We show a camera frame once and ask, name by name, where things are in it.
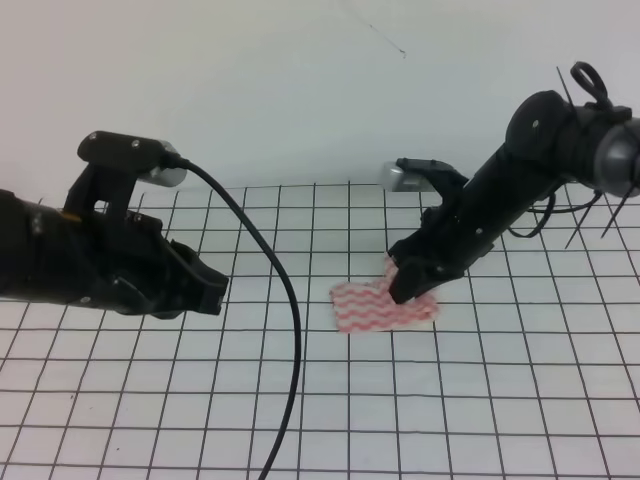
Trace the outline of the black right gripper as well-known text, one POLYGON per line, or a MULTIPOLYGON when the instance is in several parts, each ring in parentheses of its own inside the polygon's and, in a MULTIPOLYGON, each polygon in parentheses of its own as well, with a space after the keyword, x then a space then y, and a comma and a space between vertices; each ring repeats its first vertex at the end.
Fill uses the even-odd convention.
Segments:
POLYGON ((423 211, 421 225, 397 241, 389 255, 397 267, 389 294, 405 304, 460 278, 500 236, 500 199, 492 194, 455 194, 423 211))

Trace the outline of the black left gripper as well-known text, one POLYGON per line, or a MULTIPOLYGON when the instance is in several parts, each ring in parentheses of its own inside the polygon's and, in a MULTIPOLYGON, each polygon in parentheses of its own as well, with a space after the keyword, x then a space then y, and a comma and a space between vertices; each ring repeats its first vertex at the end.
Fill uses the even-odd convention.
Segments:
POLYGON ((56 219, 57 304, 160 319, 220 314, 229 278, 189 246, 164 238, 160 221, 131 211, 114 222, 104 213, 63 210, 56 219))

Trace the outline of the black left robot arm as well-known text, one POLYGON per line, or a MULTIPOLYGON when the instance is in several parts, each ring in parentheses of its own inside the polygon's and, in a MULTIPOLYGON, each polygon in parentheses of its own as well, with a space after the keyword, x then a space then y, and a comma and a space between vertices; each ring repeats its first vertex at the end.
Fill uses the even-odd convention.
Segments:
POLYGON ((1 193, 1 295, 33 303, 173 319, 217 315, 229 279, 160 220, 128 210, 75 217, 1 193))

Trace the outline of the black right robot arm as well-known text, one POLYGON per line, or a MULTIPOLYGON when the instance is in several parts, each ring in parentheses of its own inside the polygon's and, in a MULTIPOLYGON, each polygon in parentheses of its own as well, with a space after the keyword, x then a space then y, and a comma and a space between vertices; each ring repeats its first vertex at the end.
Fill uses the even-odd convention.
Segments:
POLYGON ((442 198, 389 254, 398 268, 389 293, 403 304, 457 280, 534 203, 576 182, 619 198, 639 194, 639 120, 630 108, 572 107, 538 92, 513 115, 504 143, 471 178, 437 160, 400 158, 442 198))

